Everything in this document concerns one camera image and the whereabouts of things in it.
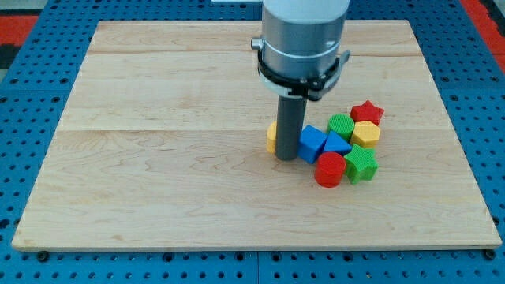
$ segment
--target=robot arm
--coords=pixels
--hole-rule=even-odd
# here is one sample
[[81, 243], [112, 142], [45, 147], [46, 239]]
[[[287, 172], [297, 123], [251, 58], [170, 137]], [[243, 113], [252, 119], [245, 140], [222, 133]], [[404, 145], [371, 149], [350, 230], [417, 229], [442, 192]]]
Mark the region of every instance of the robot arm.
[[337, 57], [350, 0], [264, 0], [258, 50], [262, 81], [279, 95], [277, 145], [281, 160], [297, 157], [306, 100], [337, 83], [350, 52]]

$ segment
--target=wooden board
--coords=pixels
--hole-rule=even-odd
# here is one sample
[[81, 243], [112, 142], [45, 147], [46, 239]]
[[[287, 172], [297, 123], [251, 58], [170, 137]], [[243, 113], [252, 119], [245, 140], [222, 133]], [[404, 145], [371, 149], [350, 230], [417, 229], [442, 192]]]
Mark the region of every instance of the wooden board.
[[101, 22], [13, 246], [23, 251], [492, 248], [501, 240], [406, 21], [347, 21], [325, 129], [384, 108], [380, 168], [336, 189], [265, 150], [259, 22]]

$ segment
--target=toy block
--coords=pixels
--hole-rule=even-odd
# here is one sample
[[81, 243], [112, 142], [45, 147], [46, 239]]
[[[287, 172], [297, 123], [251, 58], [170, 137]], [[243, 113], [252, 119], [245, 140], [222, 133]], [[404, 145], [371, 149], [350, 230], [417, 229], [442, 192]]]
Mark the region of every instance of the toy block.
[[267, 151], [275, 153], [275, 138], [277, 137], [277, 122], [274, 121], [268, 126], [267, 130]]
[[339, 134], [330, 131], [328, 134], [328, 138], [326, 140], [326, 144], [324, 145], [323, 153], [325, 152], [335, 152], [340, 155], [345, 155], [349, 153], [351, 150], [351, 146], [347, 143], [343, 138], [340, 137]]
[[369, 100], [360, 106], [353, 106], [350, 110], [350, 116], [354, 122], [371, 121], [375, 125], [379, 125], [383, 114], [384, 109], [374, 106]]
[[307, 163], [314, 163], [323, 151], [326, 139], [326, 133], [311, 125], [307, 125], [301, 131], [298, 156]]
[[327, 133], [333, 131], [340, 135], [345, 141], [349, 141], [354, 130], [354, 121], [345, 114], [335, 114], [328, 121]]
[[340, 154], [329, 151], [317, 159], [314, 178], [323, 187], [332, 188], [339, 185], [346, 171], [346, 160]]
[[353, 144], [351, 152], [344, 156], [347, 168], [345, 175], [350, 183], [355, 185], [359, 181], [371, 181], [375, 175], [379, 164], [373, 157], [374, 149], [363, 148], [358, 144]]
[[356, 122], [350, 144], [358, 144], [363, 148], [374, 148], [380, 137], [380, 127], [371, 121]]

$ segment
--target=red hexagon block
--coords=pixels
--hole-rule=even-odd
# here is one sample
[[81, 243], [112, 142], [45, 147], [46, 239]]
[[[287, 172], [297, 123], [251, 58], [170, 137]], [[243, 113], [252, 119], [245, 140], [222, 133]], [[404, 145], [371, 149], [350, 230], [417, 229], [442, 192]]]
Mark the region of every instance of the red hexagon block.
[[384, 109], [374, 106], [369, 100], [360, 106], [353, 106], [350, 111], [350, 116], [354, 122], [371, 121], [377, 126], [379, 126], [383, 114]]

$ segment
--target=blue cube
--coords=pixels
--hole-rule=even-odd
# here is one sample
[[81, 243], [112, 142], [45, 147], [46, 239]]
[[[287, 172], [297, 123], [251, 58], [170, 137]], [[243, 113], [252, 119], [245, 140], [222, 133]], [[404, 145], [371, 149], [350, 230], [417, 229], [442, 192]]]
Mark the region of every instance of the blue cube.
[[330, 131], [326, 140], [326, 144], [324, 145], [323, 152], [333, 151], [344, 156], [345, 154], [350, 153], [351, 149], [352, 147], [349, 145], [349, 143], [347, 143], [347, 141], [345, 141], [339, 134]]
[[298, 156], [307, 163], [314, 163], [323, 152], [327, 137], [326, 133], [311, 125], [307, 125], [301, 131]]

